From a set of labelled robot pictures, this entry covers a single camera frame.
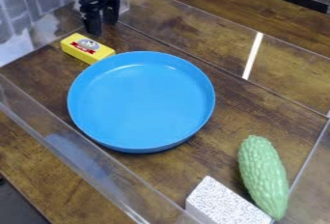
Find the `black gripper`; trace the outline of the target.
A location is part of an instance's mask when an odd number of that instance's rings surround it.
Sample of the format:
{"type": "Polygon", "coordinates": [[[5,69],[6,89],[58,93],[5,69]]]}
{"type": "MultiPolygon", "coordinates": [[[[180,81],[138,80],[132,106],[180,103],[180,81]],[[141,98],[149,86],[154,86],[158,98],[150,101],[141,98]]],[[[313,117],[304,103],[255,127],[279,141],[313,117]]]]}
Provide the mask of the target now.
{"type": "Polygon", "coordinates": [[[114,25],[118,19],[120,0],[78,0],[81,19],[85,30],[94,36],[101,35],[101,15],[102,7],[104,22],[114,25]]]}

